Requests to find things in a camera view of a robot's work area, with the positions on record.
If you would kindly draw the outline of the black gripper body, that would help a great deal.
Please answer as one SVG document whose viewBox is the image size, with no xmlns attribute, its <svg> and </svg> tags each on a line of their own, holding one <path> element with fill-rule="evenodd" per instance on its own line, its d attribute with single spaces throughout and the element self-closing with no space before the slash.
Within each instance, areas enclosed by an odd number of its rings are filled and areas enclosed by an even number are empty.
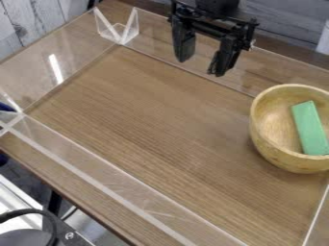
<svg viewBox="0 0 329 246">
<path fill-rule="evenodd" d="M 235 37 L 241 50 L 249 50 L 255 44 L 260 22 L 241 10 L 241 0 L 172 0 L 169 19 L 178 19 L 190 29 L 219 40 Z"/>
</svg>

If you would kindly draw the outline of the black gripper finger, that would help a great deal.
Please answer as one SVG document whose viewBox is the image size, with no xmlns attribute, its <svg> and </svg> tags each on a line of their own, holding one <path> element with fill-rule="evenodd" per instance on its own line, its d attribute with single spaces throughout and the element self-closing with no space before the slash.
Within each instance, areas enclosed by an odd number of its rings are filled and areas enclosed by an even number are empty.
<svg viewBox="0 0 329 246">
<path fill-rule="evenodd" d="M 174 52 L 180 62 L 186 62 L 196 52 L 196 31 L 182 22 L 173 24 Z"/>
<path fill-rule="evenodd" d="M 220 49 L 215 53 L 213 61 L 209 66 L 208 73 L 217 77 L 225 75 L 237 62 L 241 55 L 241 43 L 236 37 L 225 37 L 220 44 Z"/>
</svg>

